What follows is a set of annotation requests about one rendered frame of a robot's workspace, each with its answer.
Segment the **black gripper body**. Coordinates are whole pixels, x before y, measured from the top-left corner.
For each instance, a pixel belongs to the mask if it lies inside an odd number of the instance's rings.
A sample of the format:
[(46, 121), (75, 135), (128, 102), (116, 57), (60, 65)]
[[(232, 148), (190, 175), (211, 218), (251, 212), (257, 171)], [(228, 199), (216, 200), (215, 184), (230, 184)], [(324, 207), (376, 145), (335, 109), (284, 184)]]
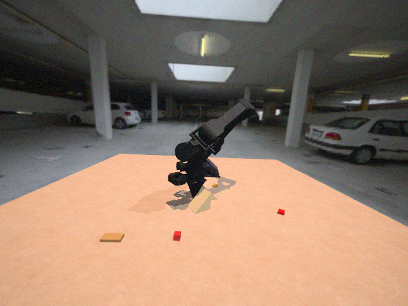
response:
[(195, 182), (196, 179), (205, 179), (205, 175), (210, 175), (211, 177), (218, 177), (217, 169), (213, 167), (203, 167), (203, 163), (206, 163), (206, 159), (203, 157), (195, 157), (187, 162), (187, 169), (185, 169), (186, 174), (181, 172), (174, 172), (168, 175), (168, 181), (175, 186), (184, 185), (186, 182)]

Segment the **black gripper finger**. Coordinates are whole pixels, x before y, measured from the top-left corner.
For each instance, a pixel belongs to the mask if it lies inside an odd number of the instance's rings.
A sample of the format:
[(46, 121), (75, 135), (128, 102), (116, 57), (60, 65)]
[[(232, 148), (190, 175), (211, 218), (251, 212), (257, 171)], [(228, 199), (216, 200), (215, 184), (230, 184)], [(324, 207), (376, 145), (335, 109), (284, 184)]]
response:
[(196, 195), (196, 189), (197, 189), (198, 182), (197, 181), (191, 182), (191, 183), (187, 182), (187, 185), (189, 186), (191, 195), (194, 198)]
[(201, 180), (196, 179), (195, 181), (198, 182), (197, 189), (196, 189), (196, 195), (197, 195), (198, 192), (199, 192), (199, 190), (201, 189), (202, 185), (203, 185), (207, 180), (206, 180), (206, 179), (201, 179)]

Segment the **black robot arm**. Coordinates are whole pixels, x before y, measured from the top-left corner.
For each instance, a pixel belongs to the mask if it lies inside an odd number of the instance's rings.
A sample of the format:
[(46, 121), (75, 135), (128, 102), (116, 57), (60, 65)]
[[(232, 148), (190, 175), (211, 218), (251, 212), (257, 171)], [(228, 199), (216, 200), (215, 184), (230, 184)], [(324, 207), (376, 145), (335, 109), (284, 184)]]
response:
[[(192, 133), (191, 140), (180, 143), (175, 148), (175, 155), (179, 162), (176, 169), (180, 172), (187, 169), (187, 162), (195, 157), (206, 159), (212, 153), (216, 155), (224, 143), (224, 138), (240, 122), (251, 117), (255, 112), (255, 107), (245, 98), (239, 99), (226, 113), (218, 119), (210, 119), (197, 127)], [(198, 135), (196, 134), (198, 132)], [(208, 146), (209, 145), (209, 146)], [(213, 151), (213, 150), (215, 151)]]

